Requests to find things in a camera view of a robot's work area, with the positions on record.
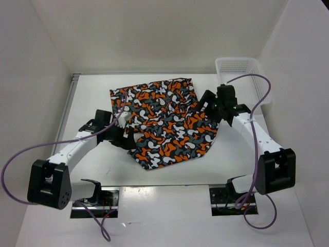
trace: white backdrop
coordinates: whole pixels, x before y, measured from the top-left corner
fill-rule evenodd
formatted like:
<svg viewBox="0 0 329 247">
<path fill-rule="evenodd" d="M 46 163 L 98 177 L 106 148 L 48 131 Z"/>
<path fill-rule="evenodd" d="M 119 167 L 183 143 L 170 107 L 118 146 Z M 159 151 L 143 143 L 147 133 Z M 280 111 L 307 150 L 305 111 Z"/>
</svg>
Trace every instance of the white backdrop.
<svg viewBox="0 0 329 247">
<path fill-rule="evenodd" d="M 257 58 L 286 0 L 31 0 L 73 73 L 215 72 Z"/>
<path fill-rule="evenodd" d="M 328 246 L 329 11 L 321 0 L 290 0 L 262 55 L 276 97 L 269 131 L 297 155 L 295 190 L 314 245 Z"/>
<path fill-rule="evenodd" d="M 70 76 L 32 4 L 0 0 L 0 168 L 19 150 L 54 140 Z M 14 194 L 26 199 L 31 164 L 50 154 L 41 148 L 21 155 L 6 172 Z M 16 243 L 26 206 L 0 187 L 1 246 Z"/>
</svg>

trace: white basket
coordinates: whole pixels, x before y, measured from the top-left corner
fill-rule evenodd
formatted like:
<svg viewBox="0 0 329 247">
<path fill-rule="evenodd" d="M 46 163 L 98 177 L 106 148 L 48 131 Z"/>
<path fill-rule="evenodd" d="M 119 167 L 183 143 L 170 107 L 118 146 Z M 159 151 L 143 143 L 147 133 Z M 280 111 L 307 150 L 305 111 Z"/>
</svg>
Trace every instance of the white basket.
<svg viewBox="0 0 329 247">
<path fill-rule="evenodd" d="M 217 58 L 215 61 L 218 81 L 226 84 L 227 81 L 245 74 L 260 74 L 264 71 L 257 59 L 254 58 Z M 267 92 L 267 82 L 256 76 L 248 76 L 230 83 L 234 86 L 239 104 L 253 107 Z M 272 100 L 271 93 L 261 104 L 268 104 Z"/>
</svg>

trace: cable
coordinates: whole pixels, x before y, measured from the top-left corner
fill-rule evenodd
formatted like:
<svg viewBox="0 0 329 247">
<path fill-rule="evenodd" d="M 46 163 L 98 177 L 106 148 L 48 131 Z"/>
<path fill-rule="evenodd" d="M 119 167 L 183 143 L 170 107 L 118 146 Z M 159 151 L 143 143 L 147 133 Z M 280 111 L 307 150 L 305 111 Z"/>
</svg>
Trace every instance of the cable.
<svg viewBox="0 0 329 247">
<path fill-rule="evenodd" d="M 96 221 L 96 223 L 99 225 L 99 227 L 101 228 L 101 232 L 102 232 L 102 235 L 103 235 L 103 237 L 105 238 L 105 240 L 107 241 L 107 242 L 110 242 L 111 241 L 111 237 L 109 236 L 109 234 L 108 234 L 108 232 L 107 232 L 107 230 L 105 229 L 105 227 L 104 227 L 104 221 L 105 221 L 105 219 L 107 218 L 107 216 L 110 214 L 110 213 L 112 213 L 113 211 L 115 211 L 116 209 L 113 209 L 113 210 L 110 210 L 110 211 L 108 211 L 108 213 L 103 217 L 103 219 L 102 219 L 102 223 L 100 223 L 99 221 L 98 221 L 98 219 L 96 218 L 96 216 L 93 214 L 93 212 L 86 206 L 86 205 L 84 205 L 82 202 L 80 202 L 79 200 L 76 200 L 75 201 L 75 203 L 78 203 L 78 204 L 80 204 L 82 207 L 84 207 L 84 209 L 90 214 L 90 216 Z"/>
<path fill-rule="evenodd" d="M 258 75 L 258 74 L 246 74 L 246 75 L 238 76 L 238 77 L 233 78 L 232 80 L 229 80 L 226 84 L 231 83 L 232 81 L 238 80 L 238 79 L 246 77 L 246 76 L 256 76 L 256 77 L 260 77 L 260 78 L 264 79 L 268 83 L 268 90 L 265 93 L 265 95 L 263 96 L 263 98 L 261 98 L 257 102 L 257 104 L 252 108 L 252 110 L 250 112 L 250 120 L 251 120 L 250 124 L 251 124 L 251 130 L 252 130 L 252 134 L 253 134 L 254 147 L 255 147 L 255 169 L 254 169 L 254 172 L 253 172 L 252 183 L 251 183 L 250 189 L 247 193 L 245 193 L 239 199 L 237 199 L 237 201 L 235 202 L 235 205 L 234 205 L 236 209 L 242 208 L 243 205 L 248 201 L 249 197 L 253 193 L 252 190 L 254 189 L 255 184 L 256 184 L 257 172 L 258 172 L 258 142 L 257 142 L 256 130 L 255 130 L 255 126 L 254 126 L 253 121 L 252 121 L 252 117 L 253 117 L 253 113 L 254 113 L 255 109 L 260 105 L 260 103 L 268 96 L 269 92 L 271 91 L 271 82 L 265 76 Z M 245 216 L 246 212 L 251 208 L 251 207 L 248 207 L 244 211 L 244 218 L 245 218 L 247 224 L 250 225 L 253 228 L 260 229 L 260 230 L 267 229 L 267 228 L 271 227 L 277 219 L 277 208 L 274 204 L 274 201 L 272 200 L 272 198 L 269 195 L 266 195 L 266 196 L 270 199 L 271 203 L 274 206 L 275 217 L 274 217 L 273 221 L 270 224 L 268 224 L 267 226 L 264 226 L 264 227 L 254 226 L 254 225 L 252 225 L 251 223 L 248 222 L 248 220 Z"/>
<path fill-rule="evenodd" d="M 278 216 L 278 210 L 277 210 L 277 207 L 273 201 L 273 199 L 268 195 L 266 194 L 265 196 L 267 196 L 269 198 L 269 200 L 271 201 L 272 205 L 273 205 L 273 208 L 274 208 L 274 217 L 273 217 L 273 220 L 271 223 L 269 223 L 267 226 L 255 226 L 255 225 L 252 225 L 248 220 L 247 220 L 247 212 L 251 209 L 251 208 L 254 208 L 255 206 L 249 206 L 247 207 L 245 210 L 244 210 L 244 213 L 243 213 L 243 218 L 245 218 L 245 221 L 247 222 L 248 225 L 250 225 L 252 228 L 255 228 L 255 229 L 258 229 L 258 230 L 264 230 L 264 229 L 268 229 L 270 228 L 271 226 L 273 226 L 274 222 L 277 220 L 277 216 Z"/>
<path fill-rule="evenodd" d="M 9 164 L 17 157 L 19 156 L 20 154 L 26 152 L 26 151 L 29 151 L 31 149 L 34 149 L 34 148 L 40 148 L 40 147 L 45 147 L 45 146 L 52 146 L 52 145 L 56 145 L 56 144 L 65 144 L 65 143 L 75 143 L 75 142 L 79 142 L 81 140 L 85 140 L 85 139 L 88 139 L 88 138 L 91 138 L 91 137 L 94 137 L 96 135 L 99 135 L 105 131 L 107 131 L 109 128 L 111 128 L 115 123 L 116 121 L 118 121 L 119 117 L 121 116 L 122 112 L 123 112 L 123 109 L 124 109 L 124 106 L 126 104 L 126 99 L 127 99 L 127 95 L 125 94 L 122 99 L 121 99 L 121 102 L 120 102 L 120 105 L 122 103 L 122 100 L 124 100 L 123 102 L 123 106 L 120 108 L 120 112 L 119 112 L 119 115 L 117 116 L 117 118 L 113 119 L 113 121 L 104 129 L 102 129 L 101 131 L 98 131 L 92 135 L 88 135 L 88 136 L 85 136 L 85 137 L 82 137 L 82 138 L 78 138 L 78 139 L 72 139 L 72 140 L 61 140 L 61 141 L 58 141 L 58 142 L 51 142 L 51 143 L 44 143 L 44 144 L 38 144 L 38 145 L 34 145 L 34 146 L 31 146 L 31 147 L 28 147 L 28 148 L 24 148 L 22 149 L 21 151 L 17 152 L 16 154 L 14 154 L 4 165 L 2 171 L 1 171 L 1 185 L 2 187 L 4 188 L 4 191 L 5 193 L 13 200 L 19 202 L 19 203 L 22 203 L 22 204 L 25 204 L 25 205 L 36 205 L 35 203 L 31 203 L 31 202 L 26 202 L 26 201 L 22 201 L 21 199 L 18 199 L 17 197 L 15 197 L 7 188 L 6 186 L 6 183 L 5 183 L 5 172 L 6 172 L 6 169 L 7 167 L 9 166 Z"/>
<path fill-rule="evenodd" d="M 223 211 L 227 208 L 228 200 L 229 200 L 229 194 L 227 194 L 227 199 L 226 199 L 225 206 L 224 206 L 222 209 L 219 209 L 219 208 L 217 207 L 217 203 L 216 203 L 216 209 L 217 209 L 219 212 L 223 212 Z"/>
<path fill-rule="evenodd" d="M 243 206 L 243 207 L 241 208 L 241 210 L 246 210 L 249 206 L 250 206 L 250 199 L 248 199 L 248 204 L 247 204 L 247 206 Z"/>
</svg>

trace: orange camouflage fabric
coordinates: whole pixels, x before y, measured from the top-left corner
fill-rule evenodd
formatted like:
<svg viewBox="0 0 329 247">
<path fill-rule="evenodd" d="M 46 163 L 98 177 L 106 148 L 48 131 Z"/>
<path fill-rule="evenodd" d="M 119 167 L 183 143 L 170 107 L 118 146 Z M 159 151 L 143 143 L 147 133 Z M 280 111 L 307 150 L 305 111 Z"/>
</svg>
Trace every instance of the orange camouflage fabric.
<svg viewBox="0 0 329 247">
<path fill-rule="evenodd" d="M 218 124 L 194 108 L 198 100 L 192 79 L 177 78 L 110 90 L 112 111 L 121 108 L 132 118 L 127 128 L 143 133 L 136 149 L 128 153 L 145 169 L 157 168 L 204 156 L 217 134 Z"/>
</svg>

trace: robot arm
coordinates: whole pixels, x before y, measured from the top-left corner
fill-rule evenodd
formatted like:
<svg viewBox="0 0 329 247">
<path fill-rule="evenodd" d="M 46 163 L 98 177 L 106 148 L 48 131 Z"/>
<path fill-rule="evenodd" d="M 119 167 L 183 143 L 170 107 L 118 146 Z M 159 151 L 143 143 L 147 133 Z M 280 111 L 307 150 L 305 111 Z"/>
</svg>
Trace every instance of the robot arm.
<svg viewBox="0 0 329 247">
<path fill-rule="evenodd" d="M 69 201 L 78 199 L 97 202 L 101 191 L 99 182 L 82 179 L 71 183 L 69 175 L 79 161 L 104 140 L 123 149 L 135 148 L 133 129 L 130 129 L 127 138 L 123 137 L 126 122 L 131 118 L 129 112 L 121 114 L 116 126 L 95 135 L 109 125 L 111 117 L 111 112 L 97 110 L 95 119 L 80 128 L 74 138 L 76 141 L 69 143 L 47 160 L 37 160 L 33 163 L 27 195 L 29 202 L 58 209 L 63 209 Z"/>
<path fill-rule="evenodd" d="M 259 158 L 255 188 L 260 194 L 265 195 L 295 185 L 295 153 L 276 143 L 255 119 L 250 119 L 248 107 L 237 103 L 233 86 L 221 85 L 217 87 L 217 94 L 207 90 L 196 109 L 200 111 L 203 107 L 210 119 L 218 123 L 222 119 L 227 121 L 252 149 L 254 149 L 254 137 L 250 122 L 253 122 Z M 250 189 L 252 180 L 253 175 L 245 175 L 229 179 L 228 183 L 232 183 L 235 193 L 241 194 Z"/>
</svg>

